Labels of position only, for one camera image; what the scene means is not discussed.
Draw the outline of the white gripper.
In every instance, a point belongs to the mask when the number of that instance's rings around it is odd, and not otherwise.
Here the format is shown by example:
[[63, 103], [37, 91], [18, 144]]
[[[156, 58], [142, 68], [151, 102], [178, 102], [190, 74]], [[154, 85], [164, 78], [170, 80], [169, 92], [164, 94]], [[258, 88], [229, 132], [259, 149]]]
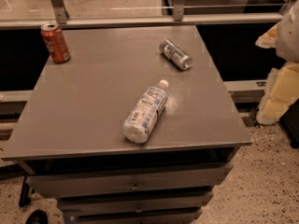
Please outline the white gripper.
[[299, 99], [299, 8], [291, 7], [280, 23], [276, 23], [255, 42], [257, 47], [276, 47], [277, 56], [285, 62], [268, 74], [264, 96], [259, 103], [256, 120], [271, 125]]

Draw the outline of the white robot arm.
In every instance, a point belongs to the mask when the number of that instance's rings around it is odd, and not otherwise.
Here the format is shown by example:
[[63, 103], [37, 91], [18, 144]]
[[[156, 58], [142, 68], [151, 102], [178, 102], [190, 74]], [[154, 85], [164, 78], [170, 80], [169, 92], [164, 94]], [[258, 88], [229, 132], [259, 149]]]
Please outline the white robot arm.
[[255, 45], [276, 50], [285, 63], [272, 68], [259, 103], [256, 120], [262, 125], [277, 122], [299, 98], [299, 1], [284, 13], [281, 21], [260, 36]]

